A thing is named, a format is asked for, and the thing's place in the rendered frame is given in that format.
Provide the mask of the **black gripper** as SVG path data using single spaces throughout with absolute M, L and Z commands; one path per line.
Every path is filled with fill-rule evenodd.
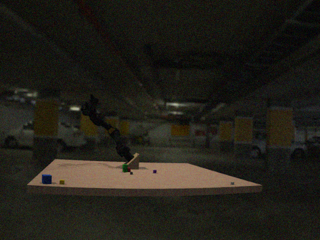
M 92 94 L 90 94 L 90 103 L 91 105 L 88 105 L 88 102 L 85 102 L 85 109 L 82 111 L 82 114 L 85 116 L 94 116 L 96 114 L 95 106 L 99 102 L 98 98 L 95 98 Z

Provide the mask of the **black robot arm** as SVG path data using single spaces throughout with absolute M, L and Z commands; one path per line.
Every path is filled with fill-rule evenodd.
M 130 162 L 134 158 L 134 155 L 129 152 L 130 149 L 122 143 L 120 139 L 120 131 L 116 127 L 106 123 L 103 120 L 103 117 L 98 112 L 96 112 L 94 116 L 89 116 L 89 119 L 94 123 L 94 125 L 102 126 L 108 131 L 108 135 L 115 140 L 117 144 L 117 146 L 115 147 L 116 151 L 121 157 L 125 157 L 127 159 L 127 162 Z M 111 134 L 109 134 L 110 128 L 115 129 Z

